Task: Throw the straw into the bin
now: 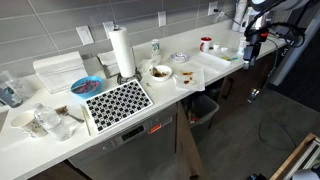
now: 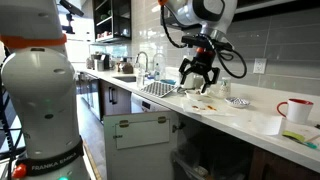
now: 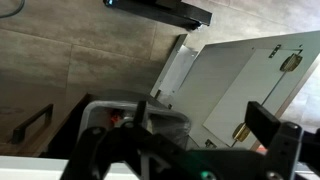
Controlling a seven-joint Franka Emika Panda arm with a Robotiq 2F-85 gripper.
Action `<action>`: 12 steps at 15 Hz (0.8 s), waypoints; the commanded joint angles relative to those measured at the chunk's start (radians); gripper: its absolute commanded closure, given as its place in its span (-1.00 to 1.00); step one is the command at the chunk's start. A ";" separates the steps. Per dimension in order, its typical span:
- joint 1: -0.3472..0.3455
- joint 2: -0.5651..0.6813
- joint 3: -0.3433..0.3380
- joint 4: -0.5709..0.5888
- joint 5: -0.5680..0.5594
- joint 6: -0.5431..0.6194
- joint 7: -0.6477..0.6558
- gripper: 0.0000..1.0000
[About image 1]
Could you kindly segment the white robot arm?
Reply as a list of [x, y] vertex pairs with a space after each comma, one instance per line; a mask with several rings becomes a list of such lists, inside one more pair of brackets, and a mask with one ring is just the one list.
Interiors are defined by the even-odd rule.
[[[306, 30], [299, 23], [309, 6], [318, 2], [319, 0], [249, 0], [249, 6], [256, 14], [244, 31], [247, 42], [243, 55], [244, 68], [248, 69], [255, 65], [261, 46], [267, 41], [270, 33], [283, 39], [289, 47], [301, 47], [306, 41]], [[258, 24], [269, 12], [296, 12], [296, 14], [289, 16], [285, 21], [271, 20]]]

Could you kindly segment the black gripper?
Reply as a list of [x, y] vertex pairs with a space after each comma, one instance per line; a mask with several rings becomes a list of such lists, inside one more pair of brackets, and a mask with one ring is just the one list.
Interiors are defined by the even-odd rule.
[[256, 59], [260, 52], [261, 43], [266, 41], [268, 32], [266, 30], [250, 30], [245, 34], [245, 37], [248, 45], [244, 50], [243, 69], [248, 70], [250, 66], [255, 65]]

